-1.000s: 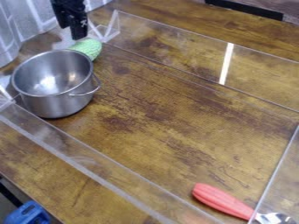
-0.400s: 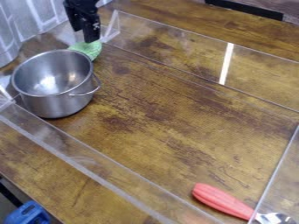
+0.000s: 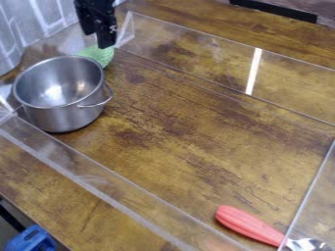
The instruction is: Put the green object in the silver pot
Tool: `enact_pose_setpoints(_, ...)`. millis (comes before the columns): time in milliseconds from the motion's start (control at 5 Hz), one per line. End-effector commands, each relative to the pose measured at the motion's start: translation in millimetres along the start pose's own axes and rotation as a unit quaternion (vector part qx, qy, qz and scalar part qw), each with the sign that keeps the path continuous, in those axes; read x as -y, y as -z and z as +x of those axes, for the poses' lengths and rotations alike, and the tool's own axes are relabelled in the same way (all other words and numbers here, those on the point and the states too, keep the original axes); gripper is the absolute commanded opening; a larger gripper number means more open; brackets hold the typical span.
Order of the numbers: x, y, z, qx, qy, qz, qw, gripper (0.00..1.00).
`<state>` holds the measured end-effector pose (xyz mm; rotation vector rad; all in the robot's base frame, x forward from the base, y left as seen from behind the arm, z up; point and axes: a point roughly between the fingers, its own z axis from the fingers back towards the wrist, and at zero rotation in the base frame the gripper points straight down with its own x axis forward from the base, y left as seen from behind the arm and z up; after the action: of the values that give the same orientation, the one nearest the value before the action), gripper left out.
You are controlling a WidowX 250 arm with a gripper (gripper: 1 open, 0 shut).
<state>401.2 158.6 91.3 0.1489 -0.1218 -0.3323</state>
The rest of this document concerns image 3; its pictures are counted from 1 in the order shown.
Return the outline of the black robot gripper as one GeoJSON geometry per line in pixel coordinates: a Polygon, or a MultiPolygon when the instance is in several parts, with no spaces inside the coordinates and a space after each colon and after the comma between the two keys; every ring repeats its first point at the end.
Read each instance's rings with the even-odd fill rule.
{"type": "Polygon", "coordinates": [[[74,0],[81,26],[86,35],[97,33],[99,49],[117,42],[118,25],[114,9],[115,0],[74,0]]]}

